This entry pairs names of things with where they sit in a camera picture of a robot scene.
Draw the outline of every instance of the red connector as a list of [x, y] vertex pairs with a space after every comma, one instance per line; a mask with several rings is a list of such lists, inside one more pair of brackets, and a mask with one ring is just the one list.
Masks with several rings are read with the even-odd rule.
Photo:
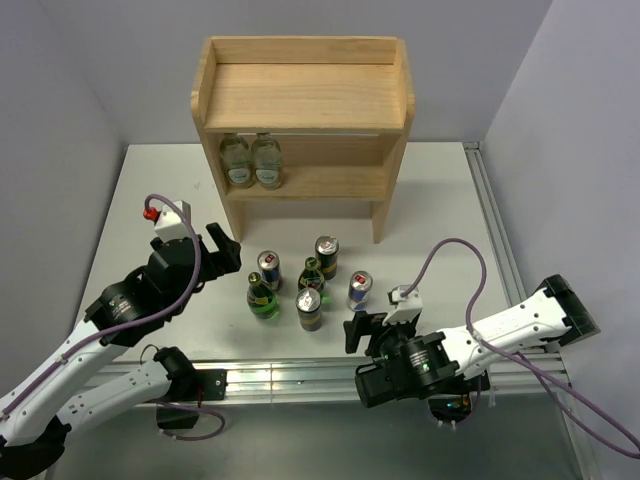
[[157, 208], [151, 207], [149, 210], [144, 210], [142, 212], [142, 216], [147, 220], [151, 220], [153, 223], [158, 221], [158, 217], [160, 216], [160, 212]]

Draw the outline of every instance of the white wall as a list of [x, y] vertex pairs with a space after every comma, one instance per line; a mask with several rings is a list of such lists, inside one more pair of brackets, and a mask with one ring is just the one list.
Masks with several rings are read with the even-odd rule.
[[[563, 352], [574, 386], [640, 435], [640, 2], [555, 0], [484, 158], [528, 291], [560, 272], [602, 333]], [[604, 422], [596, 429], [631, 448]], [[638, 461], [597, 448], [606, 479]]]
[[480, 140], [551, 0], [41, 0], [128, 143], [197, 142], [189, 93], [210, 35], [407, 40], [414, 139]]
[[75, 320], [122, 150], [36, 0], [0, 2], [0, 396]]

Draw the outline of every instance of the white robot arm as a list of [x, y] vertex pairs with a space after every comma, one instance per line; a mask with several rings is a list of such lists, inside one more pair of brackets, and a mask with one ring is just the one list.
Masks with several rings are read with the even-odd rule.
[[475, 391], [479, 375], [501, 359], [481, 341], [514, 353], [553, 342], [574, 343], [599, 331], [560, 275], [546, 279], [524, 302], [474, 322], [473, 334], [460, 326], [416, 336], [422, 302], [417, 289], [402, 296], [408, 288], [401, 285], [389, 292], [390, 314], [356, 312], [344, 324], [347, 353], [357, 351], [361, 337], [371, 337], [365, 353], [373, 363], [356, 370], [358, 394], [366, 407]]
[[[206, 282], [240, 269], [240, 245], [217, 224], [206, 227], [219, 249], [209, 253], [190, 227], [189, 205], [166, 203], [180, 214], [168, 207], [145, 210], [158, 235], [148, 264], [107, 287], [63, 344], [0, 398], [0, 478], [35, 476], [55, 463], [70, 441], [139, 403], [195, 396], [195, 369], [176, 347], [160, 349], [127, 375], [80, 393], [102, 367], [182, 313]], [[197, 286], [190, 290], [190, 284]]]

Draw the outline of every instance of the bottle cap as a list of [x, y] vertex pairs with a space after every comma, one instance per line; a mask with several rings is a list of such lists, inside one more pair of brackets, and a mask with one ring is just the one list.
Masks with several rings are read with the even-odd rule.
[[316, 257], [309, 257], [304, 261], [304, 266], [309, 270], [318, 268], [318, 260], [316, 259]]
[[251, 285], [260, 285], [260, 282], [262, 282], [262, 279], [260, 278], [260, 274], [258, 272], [251, 272], [249, 274], [249, 283]]

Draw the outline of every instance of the white tabletop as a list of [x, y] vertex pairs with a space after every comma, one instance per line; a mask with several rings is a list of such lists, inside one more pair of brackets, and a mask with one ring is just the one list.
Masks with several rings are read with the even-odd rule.
[[[104, 230], [87, 281], [78, 319], [102, 290], [146, 264], [153, 238], [142, 218], [148, 193], [160, 193], [191, 204], [192, 222], [205, 244], [215, 249], [204, 226], [218, 222], [230, 234], [213, 178], [200, 145], [133, 145], [129, 147]], [[480, 319], [508, 307], [491, 242], [459, 143], [410, 143], [398, 177], [384, 240], [372, 243], [367, 203], [265, 202], [249, 204], [249, 222], [242, 242], [240, 273], [206, 285], [192, 297], [186, 311], [147, 335], [121, 360], [137, 360], [154, 343], [178, 346], [192, 360], [285, 360], [345, 357], [342, 322], [348, 280], [355, 270], [373, 275], [369, 312], [387, 311], [386, 292], [411, 283], [431, 247], [446, 237], [474, 243], [485, 256], [488, 281], [476, 304]], [[294, 304], [297, 277], [312, 256], [315, 239], [331, 234], [340, 241], [338, 275], [328, 282], [331, 303], [323, 306], [323, 326], [316, 332], [300, 327]], [[280, 315], [258, 320], [246, 304], [247, 275], [256, 257], [275, 250], [285, 285], [278, 292]], [[464, 323], [466, 303], [477, 287], [480, 268], [462, 246], [444, 247], [425, 275], [420, 292], [424, 310], [420, 333]]]

